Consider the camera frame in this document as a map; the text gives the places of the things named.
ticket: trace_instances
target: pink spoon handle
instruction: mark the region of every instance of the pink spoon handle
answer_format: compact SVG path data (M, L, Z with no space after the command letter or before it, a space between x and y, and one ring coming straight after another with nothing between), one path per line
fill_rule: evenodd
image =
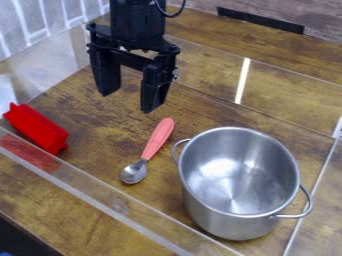
M175 121L171 118L164 118L158 124L153 133L149 137L147 145L144 147L144 152L141 154L141 159L149 160L160 147L164 145L172 131L175 128Z

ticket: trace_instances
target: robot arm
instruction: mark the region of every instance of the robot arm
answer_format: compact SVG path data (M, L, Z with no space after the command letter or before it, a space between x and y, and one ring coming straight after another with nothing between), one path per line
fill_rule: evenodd
M168 88L178 76L178 46L163 38L166 0L111 0L111 26L91 23L88 53L97 90L103 96L113 93L121 84L120 67L143 72L140 108L144 113L155 110L166 101ZM132 54L131 50L155 51L153 59Z

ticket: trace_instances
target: red block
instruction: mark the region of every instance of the red block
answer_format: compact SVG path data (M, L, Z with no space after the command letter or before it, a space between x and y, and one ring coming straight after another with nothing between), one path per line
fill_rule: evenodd
M11 125L47 152L56 155L68 147L68 132L27 104L11 103L11 110L3 115Z

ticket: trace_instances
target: pot rim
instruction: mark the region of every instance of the pot rim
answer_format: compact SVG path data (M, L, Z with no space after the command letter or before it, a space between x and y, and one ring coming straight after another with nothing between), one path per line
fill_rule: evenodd
M282 203L282 205L279 207L276 207L275 209L267 211L267 212L263 212L263 213L258 213L258 214L236 214L236 213L232 213L232 212L224 212L216 208L214 208L211 205L208 205L196 195L196 193L192 191L192 189L190 188L186 180L184 180L184 177L183 177L183 172L182 172L182 166L180 166L180 163L183 161L183 156L184 156L184 152L187 151L188 147L191 146L191 144L194 143L195 140L198 140L200 137L203 137L204 135L207 135L208 133L212 133L212 132L218 132L218 131L222 131L222 130L239 130L239 131L246 131L246 132L250 132L250 133L254 133L254 134L258 134L260 136L263 136L266 139L271 140L274 143L276 143L279 145L279 147L282 148L282 150L284 151L284 153L287 154L288 156L288 159L294 165L294 168L295 168L295 189L291 193L291 196L288 197L288 199ZM262 218L262 217L270 217L272 215L275 215L276 213L279 213L280 210L283 210L287 205L291 203L291 201L294 200L296 194L298 194L298 190L299 190L299 185L300 185L300 177L299 177L299 168L298 168L298 164L296 164L296 161L295 161L295 158L291 154L291 152L288 151L288 149L284 147L284 145L274 138L271 137L270 135L267 135L266 133L263 132L259 132L258 130L254 130L251 128L244 128L244 127L219 127L219 128L214 128L214 129L210 129L202 133L199 133L187 143L187 145L184 146L183 150L182 150L182 153L180 153L180 156L179 156L179 161L178 161L178 169L179 169L179 176L180 176L180 180L182 180L182 184L187 190L187 192L191 194L192 198L206 207L208 208L210 210L212 210L214 212L219 213L219 214L223 214L226 216L231 216L231 217L238 217L238 218Z

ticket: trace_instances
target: transparent plastic barrier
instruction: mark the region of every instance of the transparent plastic barrier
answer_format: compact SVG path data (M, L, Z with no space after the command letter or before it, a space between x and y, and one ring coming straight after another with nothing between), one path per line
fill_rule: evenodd
M0 153L178 255L242 255L3 128Z
M342 137L335 141L314 189L314 211L298 223L284 255L341 255Z

